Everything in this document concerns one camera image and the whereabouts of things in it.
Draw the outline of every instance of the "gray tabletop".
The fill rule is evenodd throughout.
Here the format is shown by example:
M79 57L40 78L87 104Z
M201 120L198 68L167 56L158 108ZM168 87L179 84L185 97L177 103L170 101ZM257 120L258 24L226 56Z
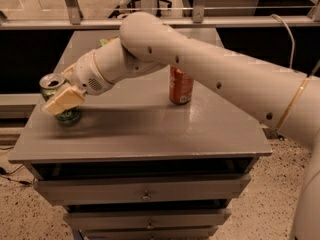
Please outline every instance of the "gray tabletop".
M211 30L186 34L219 42ZM117 31L75 32L56 71ZM82 118L62 127L35 107L9 160L13 163L244 157L271 154L260 124L199 83L192 101L169 100L169 68L118 83L100 96L87 96Z

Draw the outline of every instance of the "gray drawer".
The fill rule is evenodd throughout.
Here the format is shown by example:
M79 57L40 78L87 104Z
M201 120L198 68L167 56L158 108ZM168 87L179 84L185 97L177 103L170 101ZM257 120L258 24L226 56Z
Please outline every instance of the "gray drawer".
M90 240L158 240L170 238L203 238L212 236L217 231L216 227L200 228L172 228L164 230L121 230L121 231L83 231Z
M35 189L52 205L232 199L250 181L245 175L39 181Z
M77 230L148 229L222 225L228 209L185 211L135 211L66 214L64 220Z

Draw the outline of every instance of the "soda can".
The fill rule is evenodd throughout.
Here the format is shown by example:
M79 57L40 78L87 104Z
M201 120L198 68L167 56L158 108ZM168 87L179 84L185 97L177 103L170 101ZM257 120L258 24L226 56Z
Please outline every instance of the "soda can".
M180 69L170 67L169 98L177 105L183 105L191 100L193 90L193 78Z
M40 93L45 101L49 100L59 88L66 83L66 78L59 73L51 73L41 78ZM62 113L55 115L54 118L58 124L63 126L71 126L76 124L81 117L79 107L68 109Z

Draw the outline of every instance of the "cabinet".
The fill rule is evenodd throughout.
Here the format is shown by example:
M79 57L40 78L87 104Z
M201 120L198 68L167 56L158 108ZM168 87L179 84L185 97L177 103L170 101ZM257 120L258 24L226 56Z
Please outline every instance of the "cabinet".
M57 70L116 34L75 32ZM23 163L35 189L89 239L208 238L271 148L257 121L202 85L176 106L168 84L168 68L124 80L87 97L72 127L43 114L41 99L10 161Z

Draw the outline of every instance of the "drawer knob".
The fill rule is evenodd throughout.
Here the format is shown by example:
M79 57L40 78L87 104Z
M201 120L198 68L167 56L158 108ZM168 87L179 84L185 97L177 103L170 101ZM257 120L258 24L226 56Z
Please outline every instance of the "drawer knob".
M147 226L147 229L148 229L148 230L154 229L154 226L151 224L151 222L150 222L149 225Z
M145 191L145 192L144 192L144 196L142 196L141 199L142 199L143 201L150 201L150 200L151 200L151 196L149 196L148 191Z

